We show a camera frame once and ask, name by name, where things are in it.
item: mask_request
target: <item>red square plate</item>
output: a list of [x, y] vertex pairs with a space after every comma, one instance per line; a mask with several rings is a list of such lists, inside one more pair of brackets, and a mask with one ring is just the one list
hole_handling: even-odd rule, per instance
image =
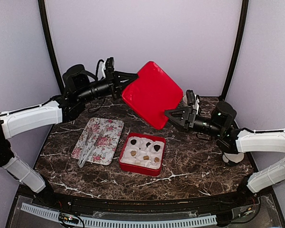
[[138, 79], [123, 91], [123, 100], [148, 124], [162, 129], [168, 121], [165, 110], [175, 109], [182, 89], [154, 62], [138, 72]]

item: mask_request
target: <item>red tray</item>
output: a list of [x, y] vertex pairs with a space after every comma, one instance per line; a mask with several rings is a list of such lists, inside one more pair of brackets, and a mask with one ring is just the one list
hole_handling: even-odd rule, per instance
[[[161, 156], [161, 166], [159, 169], [155, 170], [155, 169], [150, 169], [150, 168], [146, 168], [146, 167], [142, 167], [142, 166], [137, 166], [137, 165], [132, 165], [132, 164], [126, 164], [126, 163], [122, 163], [120, 162], [123, 154], [124, 154], [124, 150], [125, 147], [127, 146], [128, 140], [130, 137], [140, 137], [140, 138], [147, 138], [147, 139], [151, 139], [153, 141], [160, 141], [164, 143], [164, 148], [162, 151], [162, 156]], [[144, 174], [144, 175], [148, 175], [148, 176], [153, 176], [156, 177], [161, 173], [162, 170], [162, 158], [163, 158], [163, 154], [165, 152], [165, 147], [166, 147], [166, 139], [162, 138], [162, 137], [158, 137], [158, 136], [152, 136], [152, 135], [147, 135], [147, 134], [138, 134], [138, 133], [130, 133], [127, 137], [127, 140], [125, 141], [124, 145], [123, 145], [123, 149], [122, 152], [119, 156], [119, 165], [120, 168], [123, 171], [127, 171], [127, 172], [136, 172], [136, 173], [140, 173], [140, 174]]]
[[138, 79], [124, 89], [123, 100], [148, 124], [160, 130], [168, 121], [165, 110], [177, 107], [183, 91], [154, 62], [148, 62], [137, 74]]

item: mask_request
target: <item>red box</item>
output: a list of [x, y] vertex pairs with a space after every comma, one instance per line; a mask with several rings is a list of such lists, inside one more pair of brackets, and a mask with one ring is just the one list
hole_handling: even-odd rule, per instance
[[[137, 165], [132, 165], [132, 164], [126, 164], [126, 163], [122, 163], [120, 162], [123, 154], [124, 154], [124, 150], [127, 146], [128, 140], [130, 137], [139, 137], [139, 138], [147, 138], [147, 139], [151, 139], [153, 141], [160, 141], [164, 143], [164, 148], [162, 150], [162, 156], [161, 156], [161, 166], [159, 169], [155, 170], [155, 169], [150, 169], [150, 168], [146, 168], [146, 167], [142, 167], [142, 166], [137, 166]], [[125, 141], [124, 145], [123, 145], [123, 149], [122, 152], [119, 156], [119, 165], [120, 168], [123, 171], [127, 171], [127, 172], [136, 172], [136, 173], [140, 173], [140, 174], [144, 174], [144, 175], [148, 175], [148, 176], [153, 176], [156, 177], [161, 173], [162, 170], [162, 158], [163, 158], [163, 154], [165, 152], [165, 147], [166, 147], [166, 139], [162, 138], [162, 137], [158, 137], [158, 136], [152, 136], [152, 135], [146, 135], [146, 134], [138, 134], [138, 133], [130, 133], [127, 137], [127, 140]]]

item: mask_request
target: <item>white vent strip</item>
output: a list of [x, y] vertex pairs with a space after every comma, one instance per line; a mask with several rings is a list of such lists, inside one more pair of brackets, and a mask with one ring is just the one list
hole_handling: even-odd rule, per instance
[[[47, 220], [58, 222], [58, 211], [40, 208], [27, 203], [22, 203], [21, 210]], [[146, 222], [104, 220], [84, 216], [80, 216], [80, 218], [84, 221], [86, 228], [196, 228], [217, 224], [215, 215], [201, 218]], [[79, 222], [77, 227], [82, 227], [82, 224]]]

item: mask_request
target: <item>curved black pole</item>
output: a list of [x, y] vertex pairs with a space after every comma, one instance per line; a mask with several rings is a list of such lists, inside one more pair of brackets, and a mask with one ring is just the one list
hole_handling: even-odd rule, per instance
[[231, 80], [232, 80], [232, 77], [234, 74], [234, 70], [236, 68], [236, 64], [237, 64], [237, 60], [238, 60], [238, 54], [239, 54], [239, 50], [241, 48], [242, 38], [243, 38], [243, 34], [244, 34], [245, 22], [246, 22], [247, 11], [248, 11], [248, 3], [249, 3], [249, 0], [243, 0], [243, 2], [242, 2], [242, 10], [241, 10], [240, 18], [239, 18], [237, 38], [236, 38], [236, 42], [234, 44], [234, 49], [233, 49], [233, 53], [232, 53], [231, 62], [230, 62], [229, 70], [227, 73], [226, 81], [224, 84], [224, 88], [223, 88], [221, 96], [219, 96], [219, 99], [221, 101], [224, 101], [226, 99], [226, 96], [227, 96], [227, 93], [228, 93], [228, 90], [229, 90], [229, 87], [231, 84]]
[[44, 37], [45, 37], [46, 43], [47, 43], [48, 54], [49, 54], [49, 57], [51, 59], [52, 67], [53, 67], [54, 74], [55, 74], [55, 77], [56, 77], [56, 80], [57, 80], [57, 83], [59, 86], [59, 90], [60, 90], [61, 94], [63, 94], [65, 87], [64, 87], [64, 84], [62, 82], [62, 77], [61, 77], [61, 74], [59, 71], [56, 55], [54, 52], [54, 46], [53, 46], [53, 42], [52, 42], [51, 33], [49, 31], [46, 5], [45, 5], [44, 0], [38, 0], [38, 4], [39, 4], [39, 12], [40, 12], [40, 17], [41, 17], [41, 23], [42, 23], [42, 27], [43, 27]]

